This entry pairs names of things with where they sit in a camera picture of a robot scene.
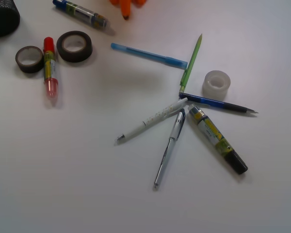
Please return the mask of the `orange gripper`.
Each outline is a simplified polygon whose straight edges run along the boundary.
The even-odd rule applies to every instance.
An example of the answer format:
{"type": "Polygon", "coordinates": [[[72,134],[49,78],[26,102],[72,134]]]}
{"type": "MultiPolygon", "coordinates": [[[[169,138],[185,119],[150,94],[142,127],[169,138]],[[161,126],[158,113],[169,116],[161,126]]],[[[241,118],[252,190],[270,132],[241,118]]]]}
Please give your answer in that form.
{"type": "Polygon", "coordinates": [[[112,5],[120,4],[121,13],[124,19],[129,19],[130,17],[131,2],[137,6],[142,6],[146,3],[146,0],[110,0],[112,5]]]}

